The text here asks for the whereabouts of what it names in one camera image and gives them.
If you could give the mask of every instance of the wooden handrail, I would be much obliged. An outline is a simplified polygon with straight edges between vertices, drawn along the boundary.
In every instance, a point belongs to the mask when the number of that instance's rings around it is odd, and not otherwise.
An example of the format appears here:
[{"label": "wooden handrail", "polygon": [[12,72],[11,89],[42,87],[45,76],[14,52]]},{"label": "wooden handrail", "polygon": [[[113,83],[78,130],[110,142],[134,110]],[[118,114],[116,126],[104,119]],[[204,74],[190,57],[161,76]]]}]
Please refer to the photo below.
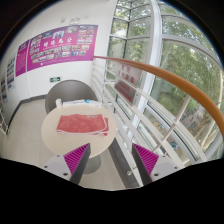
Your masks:
[{"label": "wooden handrail", "polygon": [[152,65],[147,65],[141,62],[121,58],[100,57],[100,56],[93,56],[93,58],[111,60],[122,64],[126,64],[144,70],[146,72],[152,73],[177,86],[178,88],[186,92],[188,95],[190,95],[192,98],[194,98],[196,101],[198,101],[208,111],[208,113],[212,116],[212,118],[218,125],[219,130],[221,131],[222,134],[222,139],[224,140],[224,116],[222,115],[222,112],[217,107],[217,105],[212,101],[212,99],[194,84],[188,82],[187,80],[181,78],[178,75],[173,74],[172,72],[168,72],[164,69]]}]

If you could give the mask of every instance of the pink cloth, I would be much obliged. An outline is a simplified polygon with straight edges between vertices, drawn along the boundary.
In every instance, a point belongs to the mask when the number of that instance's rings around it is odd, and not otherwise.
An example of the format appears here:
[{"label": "pink cloth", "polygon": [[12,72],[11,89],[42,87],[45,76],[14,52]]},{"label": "pink cloth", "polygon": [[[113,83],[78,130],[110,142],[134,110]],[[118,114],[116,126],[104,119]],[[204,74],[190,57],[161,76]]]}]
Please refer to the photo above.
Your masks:
[{"label": "pink cloth", "polygon": [[102,114],[62,115],[57,126],[57,132],[73,134],[106,134],[108,131],[108,118],[104,118]]}]

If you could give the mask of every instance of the white table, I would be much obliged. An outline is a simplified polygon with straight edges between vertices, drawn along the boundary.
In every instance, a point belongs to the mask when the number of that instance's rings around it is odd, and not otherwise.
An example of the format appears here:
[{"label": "white table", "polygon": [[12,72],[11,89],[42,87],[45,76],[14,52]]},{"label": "white table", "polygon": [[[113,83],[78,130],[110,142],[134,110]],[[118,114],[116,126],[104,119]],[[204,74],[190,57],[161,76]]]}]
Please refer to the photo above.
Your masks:
[{"label": "white table", "polygon": [[[56,129],[61,115],[72,114],[103,114],[104,117],[109,118],[109,133],[107,134],[107,136],[58,134],[56,132]],[[55,108],[54,110],[52,110],[43,121],[41,127],[41,136],[43,142],[49,148],[49,150],[57,155],[64,155],[72,151],[73,149],[90,143],[91,154],[89,156],[89,159],[92,159],[92,164],[96,164],[95,167],[99,167],[101,160],[99,160],[100,157],[98,155],[100,155],[104,150],[106,150],[110,146],[116,135],[116,129],[117,127],[114,115],[105,107],[95,107],[91,104],[83,103],[73,106],[65,106],[62,108]],[[92,172],[90,170],[94,171],[94,168],[91,165],[89,166],[89,171],[87,171],[86,173]]]}]

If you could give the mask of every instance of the display board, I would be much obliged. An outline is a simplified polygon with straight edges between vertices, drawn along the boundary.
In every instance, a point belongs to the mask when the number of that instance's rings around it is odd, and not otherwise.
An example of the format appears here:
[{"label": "display board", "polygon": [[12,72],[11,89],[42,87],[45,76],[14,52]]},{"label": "display board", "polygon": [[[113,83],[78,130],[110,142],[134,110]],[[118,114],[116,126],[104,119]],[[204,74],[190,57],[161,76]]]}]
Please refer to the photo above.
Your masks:
[{"label": "display board", "polygon": [[30,40],[19,46],[16,57],[16,77],[26,72],[27,50]]},{"label": "display board", "polygon": [[135,88],[138,88],[142,70],[118,63],[116,65],[116,75],[114,88],[124,96],[129,104],[132,105],[136,94]]},{"label": "display board", "polygon": [[10,58],[7,64],[7,89],[15,88],[15,55]]},{"label": "display board", "polygon": [[8,102],[7,93],[6,93],[5,73],[6,72],[3,72],[1,75],[1,94],[2,94],[3,104]]},{"label": "display board", "polygon": [[141,78],[142,70],[124,64],[117,65],[117,75],[125,79],[134,87],[138,87]]},{"label": "display board", "polygon": [[97,25],[76,25],[47,31],[32,38],[27,71],[70,61],[92,61]]}]

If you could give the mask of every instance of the wall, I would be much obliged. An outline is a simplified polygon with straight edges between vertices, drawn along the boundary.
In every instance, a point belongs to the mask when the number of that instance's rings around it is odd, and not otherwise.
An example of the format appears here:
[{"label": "wall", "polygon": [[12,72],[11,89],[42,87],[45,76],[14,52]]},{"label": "wall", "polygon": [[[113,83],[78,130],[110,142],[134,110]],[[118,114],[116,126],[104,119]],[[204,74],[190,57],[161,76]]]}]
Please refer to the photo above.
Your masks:
[{"label": "wall", "polygon": [[[71,18],[80,18],[79,24],[98,25],[95,55],[106,56],[116,1],[112,0],[64,0],[42,11],[16,36],[2,58],[0,74],[7,68],[9,58],[17,53],[18,47],[32,37],[58,27],[69,26]],[[76,79],[91,85],[92,61],[67,62],[49,65],[22,74],[15,78],[16,88],[7,91],[8,103],[4,104],[8,123],[21,100],[44,95],[56,83],[50,77],[61,80]]]}]

